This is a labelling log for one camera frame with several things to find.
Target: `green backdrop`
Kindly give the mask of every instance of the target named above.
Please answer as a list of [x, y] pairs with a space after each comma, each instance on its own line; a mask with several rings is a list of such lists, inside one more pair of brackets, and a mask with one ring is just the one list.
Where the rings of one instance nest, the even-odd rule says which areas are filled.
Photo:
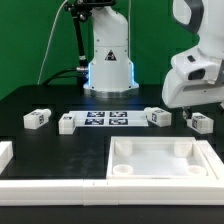
[[[63, 1], [1, 1], [0, 99], [19, 86], [37, 83], [53, 21]], [[128, 0], [117, 0], [114, 8], [127, 17]], [[170, 69], [171, 57], [198, 41], [173, 21], [171, 9], [171, 0], [132, 0], [131, 59], [140, 84], [162, 83]], [[90, 60], [93, 57], [91, 21], [82, 24], [82, 31]], [[77, 64], [73, 23], [70, 14], [62, 11], [42, 80]]]

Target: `black cable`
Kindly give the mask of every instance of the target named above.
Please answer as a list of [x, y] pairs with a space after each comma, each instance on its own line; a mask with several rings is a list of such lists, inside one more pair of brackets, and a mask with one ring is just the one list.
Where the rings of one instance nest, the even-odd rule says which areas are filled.
[[78, 50], [79, 50], [79, 65], [87, 67], [88, 61], [86, 59], [85, 50], [84, 50], [84, 44], [83, 44], [83, 38], [82, 38], [82, 31], [80, 27], [80, 21], [79, 21], [79, 9], [76, 7], [71, 8], [71, 15], [73, 19], [73, 23], [75, 26], [75, 32], [76, 32], [76, 39], [78, 43]]
[[50, 78], [48, 78], [46, 81], [44, 81], [42, 85], [48, 85], [49, 82], [51, 82], [55, 78], [58, 78], [58, 76], [63, 75], [65, 73], [69, 73], [69, 72], [75, 72], [75, 71], [76, 71], [76, 68], [70, 68], [70, 69], [65, 69], [60, 72], [57, 72], [54, 75], [52, 75]]
[[51, 81], [55, 79], [67, 79], [67, 78], [83, 78], [83, 76], [79, 75], [67, 75], [67, 76], [58, 76], [47, 79], [42, 85], [47, 86]]

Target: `small white block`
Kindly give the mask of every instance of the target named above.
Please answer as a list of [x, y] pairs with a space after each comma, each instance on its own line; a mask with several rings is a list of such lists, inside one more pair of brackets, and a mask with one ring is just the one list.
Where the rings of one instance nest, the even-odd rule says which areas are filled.
[[213, 133], [214, 121], [201, 113], [194, 113], [192, 119], [187, 120], [187, 126], [200, 134]]
[[59, 134], [60, 135], [72, 135], [76, 128], [75, 114], [64, 114], [60, 119]]
[[193, 143], [190, 140], [178, 140], [174, 143], [174, 155], [180, 158], [191, 157], [193, 153]]
[[172, 122], [172, 114], [162, 110], [158, 107], [146, 108], [145, 110], [147, 119], [159, 127], [170, 126]]
[[13, 157], [12, 142], [0, 142], [0, 174]]
[[49, 109], [35, 110], [23, 116], [24, 128], [36, 130], [44, 124], [48, 123], [50, 116], [51, 111]]

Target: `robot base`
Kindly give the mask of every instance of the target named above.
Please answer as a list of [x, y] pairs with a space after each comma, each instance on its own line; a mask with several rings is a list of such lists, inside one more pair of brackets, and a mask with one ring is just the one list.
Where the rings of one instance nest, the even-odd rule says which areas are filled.
[[139, 93], [139, 85], [136, 85], [128, 90], [124, 91], [114, 91], [114, 92], [108, 92], [108, 91], [99, 91], [95, 89], [89, 88], [88, 85], [84, 85], [84, 94], [88, 96], [94, 96], [99, 98], [126, 98], [129, 96], [135, 96]]
[[188, 107], [224, 101], [224, 85], [205, 80], [184, 81], [174, 69], [165, 80], [162, 98], [169, 108]]

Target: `white block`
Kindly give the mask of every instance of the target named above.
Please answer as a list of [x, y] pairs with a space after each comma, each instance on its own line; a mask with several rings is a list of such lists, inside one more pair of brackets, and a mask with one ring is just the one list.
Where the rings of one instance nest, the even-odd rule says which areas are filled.
[[134, 185], [122, 183], [118, 187], [119, 205], [212, 205], [223, 204], [222, 187], [206, 183], [151, 180], [151, 183]]
[[172, 122], [172, 114], [158, 107], [145, 108], [145, 114], [149, 122], [152, 122], [159, 127], [170, 126]]
[[12, 142], [0, 142], [0, 174], [13, 157]]
[[59, 134], [60, 135], [72, 135], [76, 127], [75, 114], [64, 114], [60, 119]]
[[25, 116], [23, 116], [24, 128], [36, 130], [44, 124], [48, 123], [49, 117], [51, 116], [51, 111], [49, 109], [45, 110], [35, 110]]
[[0, 181], [0, 206], [83, 205], [83, 180]]
[[192, 119], [187, 121], [187, 126], [200, 134], [213, 133], [214, 121], [201, 113], [194, 113]]

